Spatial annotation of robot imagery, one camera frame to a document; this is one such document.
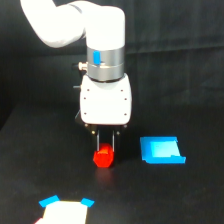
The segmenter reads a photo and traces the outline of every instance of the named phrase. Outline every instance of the blue tray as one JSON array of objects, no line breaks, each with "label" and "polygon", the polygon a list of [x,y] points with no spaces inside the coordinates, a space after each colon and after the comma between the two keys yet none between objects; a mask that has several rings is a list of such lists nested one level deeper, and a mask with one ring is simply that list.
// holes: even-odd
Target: blue tray
[{"label": "blue tray", "polygon": [[140,138],[142,160],[151,164],[184,164],[186,157],[180,155],[176,137]]}]

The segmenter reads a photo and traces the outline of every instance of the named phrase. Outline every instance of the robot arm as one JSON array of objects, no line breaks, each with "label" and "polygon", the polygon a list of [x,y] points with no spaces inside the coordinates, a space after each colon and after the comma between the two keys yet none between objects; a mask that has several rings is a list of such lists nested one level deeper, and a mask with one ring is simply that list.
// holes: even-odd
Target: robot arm
[{"label": "robot arm", "polygon": [[132,102],[129,79],[124,74],[123,11],[88,1],[58,7],[52,0],[20,1],[30,25],[46,45],[59,48],[86,37],[87,63],[80,68],[87,73],[82,80],[77,116],[91,131],[97,151],[101,148],[98,126],[112,126],[114,150],[120,129],[126,128],[130,120]]}]

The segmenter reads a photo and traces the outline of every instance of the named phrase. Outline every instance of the white surface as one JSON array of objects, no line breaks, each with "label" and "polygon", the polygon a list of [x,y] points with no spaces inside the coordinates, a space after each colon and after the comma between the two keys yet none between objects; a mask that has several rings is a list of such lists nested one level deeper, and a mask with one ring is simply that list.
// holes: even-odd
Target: white surface
[{"label": "white surface", "polygon": [[85,123],[127,124],[131,116],[131,106],[131,87],[126,74],[123,79],[113,83],[93,82],[87,75],[83,76],[80,111]]},{"label": "white surface", "polygon": [[80,12],[70,6],[56,7],[52,0],[20,0],[22,9],[37,36],[58,48],[78,40],[84,30]]},{"label": "white surface", "polygon": [[45,224],[44,220],[41,218],[35,224]]},{"label": "white surface", "polygon": [[75,1],[56,7],[52,0],[20,0],[22,9],[37,36],[58,48],[78,40],[86,31],[87,46],[114,50],[125,44],[124,12],[111,6]]},{"label": "white surface", "polygon": [[85,224],[87,206],[80,202],[57,201],[49,204],[44,213],[44,224]]},{"label": "white surface", "polygon": [[169,142],[151,142],[153,157],[180,156],[176,141]]}]

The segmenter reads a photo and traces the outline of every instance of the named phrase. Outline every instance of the blue plastic piece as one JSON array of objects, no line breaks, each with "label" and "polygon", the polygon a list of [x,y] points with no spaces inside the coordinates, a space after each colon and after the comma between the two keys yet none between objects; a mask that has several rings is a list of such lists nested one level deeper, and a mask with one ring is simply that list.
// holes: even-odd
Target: blue plastic piece
[{"label": "blue plastic piece", "polygon": [[86,205],[87,207],[91,207],[93,204],[95,203],[95,201],[89,200],[87,198],[83,198],[81,201],[81,204]]},{"label": "blue plastic piece", "polygon": [[100,58],[100,52],[99,51],[94,51],[93,52],[93,62],[96,65],[100,65],[101,63],[101,58]]},{"label": "blue plastic piece", "polygon": [[151,164],[185,163],[180,155],[176,137],[143,137],[141,141],[142,160]]},{"label": "blue plastic piece", "polygon": [[39,204],[40,204],[43,208],[45,208],[47,205],[52,204],[52,203],[54,203],[54,202],[56,202],[56,201],[60,201],[60,199],[58,198],[57,195],[52,196],[52,197],[47,198],[47,199],[44,199],[44,200],[42,200],[42,201],[39,201]]}]

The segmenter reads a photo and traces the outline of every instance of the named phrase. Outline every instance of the red block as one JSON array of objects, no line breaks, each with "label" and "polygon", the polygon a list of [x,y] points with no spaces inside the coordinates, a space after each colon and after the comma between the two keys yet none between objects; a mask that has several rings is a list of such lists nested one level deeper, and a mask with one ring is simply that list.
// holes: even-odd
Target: red block
[{"label": "red block", "polygon": [[108,168],[114,161],[114,151],[110,144],[101,143],[99,151],[94,153],[94,163],[101,168]]}]

